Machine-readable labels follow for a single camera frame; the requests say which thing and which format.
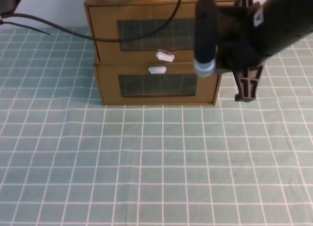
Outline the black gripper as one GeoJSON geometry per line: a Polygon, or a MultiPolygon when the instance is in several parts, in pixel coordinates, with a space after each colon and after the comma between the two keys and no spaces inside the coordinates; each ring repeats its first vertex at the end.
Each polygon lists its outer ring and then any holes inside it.
{"type": "Polygon", "coordinates": [[[238,88],[237,102],[256,100],[265,61],[252,44],[253,14],[261,7],[253,0],[236,0],[233,6],[219,7],[219,44],[216,73],[233,70],[238,88]]]}

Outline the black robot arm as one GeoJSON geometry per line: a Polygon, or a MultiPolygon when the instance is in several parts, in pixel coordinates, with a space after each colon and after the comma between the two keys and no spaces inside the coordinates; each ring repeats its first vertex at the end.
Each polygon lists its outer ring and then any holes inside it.
{"type": "Polygon", "coordinates": [[[218,73],[233,73],[235,101],[256,99],[265,61],[313,31],[313,0],[236,0],[220,7],[218,73]]]}

